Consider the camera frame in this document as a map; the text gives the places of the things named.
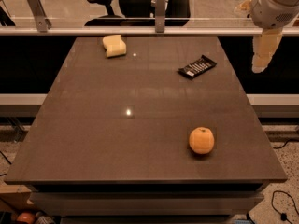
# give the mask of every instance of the sponge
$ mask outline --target sponge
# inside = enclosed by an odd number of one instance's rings
[[[103,38],[103,45],[106,49],[107,57],[125,55],[126,45],[121,39],[121,35],[110,35]]]

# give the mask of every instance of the desk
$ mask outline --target desk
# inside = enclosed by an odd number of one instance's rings
[[[126,37],[107,59],[101,38],[77,38],[6,182],[33,186],[51,215],[233,215],[287,179],[216,37]],[[178,68],[202,54],[216,68]],[[216,146],[199,157],[190,132]]]

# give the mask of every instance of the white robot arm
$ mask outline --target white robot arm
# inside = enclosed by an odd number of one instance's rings
[[[252,71],[262,72],[271,62],[282,37],[282,28],[299,12],[299,0],[249,0],[250,15],[256,26],[263,28],[261,36],[253,38]]]

